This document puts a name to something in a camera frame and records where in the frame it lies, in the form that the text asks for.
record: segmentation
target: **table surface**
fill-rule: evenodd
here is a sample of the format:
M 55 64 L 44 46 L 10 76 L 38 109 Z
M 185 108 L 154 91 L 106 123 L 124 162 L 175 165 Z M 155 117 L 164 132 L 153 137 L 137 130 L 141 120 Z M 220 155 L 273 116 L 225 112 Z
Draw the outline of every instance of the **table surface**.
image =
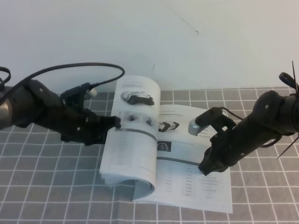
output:
M 268 90 L 163 91 L 161 104 L 225 106 L 245 117 Z M 109 115 L 113 96 L 101 93 L 85 106 Z M 0 132 L 0 224 L 299 222 L 299 145 L 276 159 L 293 138 L 260 148 L 231 168 L 234 213 L 226 214 L 131 202 L 134 181 L 110 188 L 100 178 L 103 146 L 62 143 L 58 133 L 35 125 L 5 129 Z

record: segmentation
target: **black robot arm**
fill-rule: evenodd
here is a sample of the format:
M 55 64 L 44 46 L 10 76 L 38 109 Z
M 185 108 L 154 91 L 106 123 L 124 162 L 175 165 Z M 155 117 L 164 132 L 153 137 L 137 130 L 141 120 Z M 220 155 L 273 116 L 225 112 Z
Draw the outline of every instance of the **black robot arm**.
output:
M 102 63 L 80 63 L 65 65 L 65 68 L 82 64 L 103 66 Z M 31 78 L 14 87 L 4 86 L 2 79 L 0 82 L 0 101 L 3 101 L 0 105 L 0 129 L 12 125 L 27 127 L 34 123 L 60 133 L 62 141 L 91 145 L 105 143 L 107 131 L 120 127 L 118 117 L 98 116 L 84 108 L 84 100 L 95 91 L 94 84 L 85 83 L 58 96 Z
M 288 74 L 282 73 L 280 79 L 296 87 Z M 223 108 L 219 107 L 213 107 L 192 120 L 190 134 L 197 135 L 209 125 L 217 132 L 210 139 L 211 147 L 205 151 L 199 165 L 201 172 L 204 175 L 223 172 L 257 148 L 274 145 L 283 135 L 298 133 L 298 99 L 297 93 L 282 97 L 275 91 L 269 91 L 258 98 L 252 113 L 238 124 L 223 115 Z

